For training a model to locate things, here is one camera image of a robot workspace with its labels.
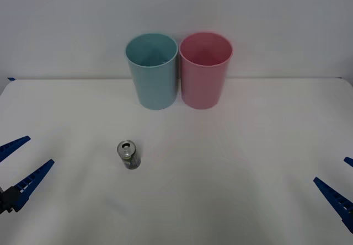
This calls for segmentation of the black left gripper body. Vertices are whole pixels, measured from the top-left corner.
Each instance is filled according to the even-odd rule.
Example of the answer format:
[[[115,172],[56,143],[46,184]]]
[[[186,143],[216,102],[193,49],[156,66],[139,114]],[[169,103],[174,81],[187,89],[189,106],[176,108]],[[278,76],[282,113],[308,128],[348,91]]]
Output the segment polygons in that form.
[[[13,189],[10,187],[6,191],[1,189],[1,213],[7,211],[8,213],[12,212],[13,206]]]

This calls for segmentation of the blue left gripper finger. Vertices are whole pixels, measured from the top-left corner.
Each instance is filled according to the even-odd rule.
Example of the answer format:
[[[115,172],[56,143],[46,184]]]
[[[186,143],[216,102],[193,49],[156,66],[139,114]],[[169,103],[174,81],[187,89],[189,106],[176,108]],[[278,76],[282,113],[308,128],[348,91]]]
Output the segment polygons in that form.
[[[31,138],[29,136],[21,137],[17,140],[9,142],[5,145],[0,146],[0,162],[9,157],[13,152],[22,147],[25,143],[30,141]]]
[[[20,211],[26,202],[29,200],[30,195],[34,192],[37,186],[41,183],[49,170],[54,165],[55,161],[50,159],[36,171],[29,176],[25,177],[16,185],[6,190],[6,211],[15,212]]]

